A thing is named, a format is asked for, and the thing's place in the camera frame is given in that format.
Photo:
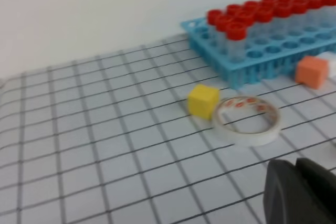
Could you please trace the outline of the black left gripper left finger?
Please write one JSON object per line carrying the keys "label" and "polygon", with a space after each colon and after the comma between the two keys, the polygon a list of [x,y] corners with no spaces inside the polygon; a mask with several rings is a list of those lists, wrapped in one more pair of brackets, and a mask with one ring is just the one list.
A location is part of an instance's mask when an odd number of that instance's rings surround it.
{"label": "black left gripper left finger", "polygon": [[326,208],[296,164],[268,163],[264,190],[266,223],[335,223],[335,208]]}

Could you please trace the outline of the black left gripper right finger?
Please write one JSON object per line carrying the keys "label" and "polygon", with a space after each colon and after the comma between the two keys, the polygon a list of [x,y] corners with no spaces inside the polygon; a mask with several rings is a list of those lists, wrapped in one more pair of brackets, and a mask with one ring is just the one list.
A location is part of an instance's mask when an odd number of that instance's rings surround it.
{"label": "black left gripper right finger", "polygon": [[299,158],[296,168],[326,208],[335,208],[335,174],[308,158]]}

